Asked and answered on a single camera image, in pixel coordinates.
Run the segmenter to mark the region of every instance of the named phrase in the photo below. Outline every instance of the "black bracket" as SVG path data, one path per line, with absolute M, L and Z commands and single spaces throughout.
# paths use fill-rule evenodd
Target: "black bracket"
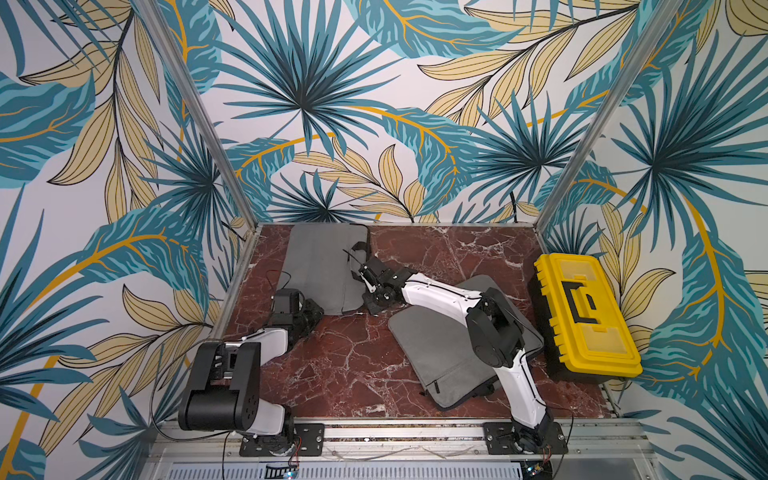
M 293 425 L 293 444 L 298 444 L 297 438 L 301 439 L 299 457 L 319 457 L 323 453 L 323 432 L 325 425 L 322 423 L 296 423 Z M 275 435 L 260 435 L 256 439 L 243 437 L 240 443 L 241 457 L 265 457 L 270 455 L 280 455 L 274 453 L 276 445 Z M 293 453 L 293 449 L 285 452 L 285 456 Z
M 568 453 L 568 446 L 565 444 L 565 436 L 560 424 L 553 422 L 553 427 L 547 430 L 547 436 L 542 442 L 542 446 L 536 448 L 534 452 L 537 455 L 562 455 Z M 523 448 L 520 446 L 520 425 L 513 422 L 488 422 L 482 424 L 485 446 L 488 448 L 489 455 L 523 455 Z

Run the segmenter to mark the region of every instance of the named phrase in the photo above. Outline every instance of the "red wire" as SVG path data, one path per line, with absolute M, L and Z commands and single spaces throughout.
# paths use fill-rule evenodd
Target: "red wire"
M 552 458 L 552 447 L 547 445 L 547 450 L 549 451 L 549 455 L 547 455 L 547 458 L 544 459 L 544 461 L 541 463 L 541 466 L 547 465 L 547 462 L 549 462 L 549 459 Z

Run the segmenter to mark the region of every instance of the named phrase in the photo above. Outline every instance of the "red marble surface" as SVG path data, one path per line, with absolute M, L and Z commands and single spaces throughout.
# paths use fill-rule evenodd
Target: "red marble surface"
M 290 226 L 266 225 L 251 260 L 240 298 L 227 328 L 228 338 L 253 332 L 269 314 L 273 292 L 264 274 L 280 270 Z M 373 253 L 385 263 L 413 266 L 447 283 L 487 274 L 534 321 L 526 284 L 541 253 L 532 229 L 520 227 L 371 226 Z M 278 272 L 270 273 L 275 283 Z M 293 408 L 298 416 L 321 417 L 486 417 L 509 416 L 503 391 L 474 398 L 440 412 L 422 391 L 412 367 L 389 331 L 399 308 L 372 316 L 361 309 L 325 316 L 309 339 L 261 370 L 261 398 Z M 547 404 L 575 416 L 609 416 L 596 385 L 552 382 L 543 356 L 531 372 Z M 567 412 L 555 410 L 558 417 Z

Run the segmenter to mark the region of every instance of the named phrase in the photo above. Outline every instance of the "toolbox lid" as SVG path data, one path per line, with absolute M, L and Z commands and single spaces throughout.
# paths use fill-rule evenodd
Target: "toolbox lid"
M 550 253 L 535 262 L 560 361 L 569 370 L 632 378 L 643 372 L 613 290 L 598 259 Z

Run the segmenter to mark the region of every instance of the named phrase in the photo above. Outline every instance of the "mounting plate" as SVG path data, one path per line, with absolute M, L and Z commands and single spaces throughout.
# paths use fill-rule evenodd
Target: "mounting plate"
M 551 447 L 552 455 L 562 455 L 568 453 L 568 446 L 565 444 L 562 428 L 557 422 L 553 429 L 548 430 L 548 436 L 544 444 Z M 515 424 L 512 422 L 486 422 L 482 424 L 483 435 L 485 437 L 485 446 L 488 448 L 489 455 L 520 455 L 521 452 L 515 447 Z M 549 449 L 539 449 L 537 454 L 549 455 Z
M 322 423 L 296 423 L 293 425 L 293 434 L 301 439 L 299 457 L 319 457 L 323 453 L 323 432 L 326 426 Z M 273 454 L 269 446 L 263 441 L 265 437 L 256 437 L 256 440 L 243 437 L 240 443 L 241 457 L 268 457 Z

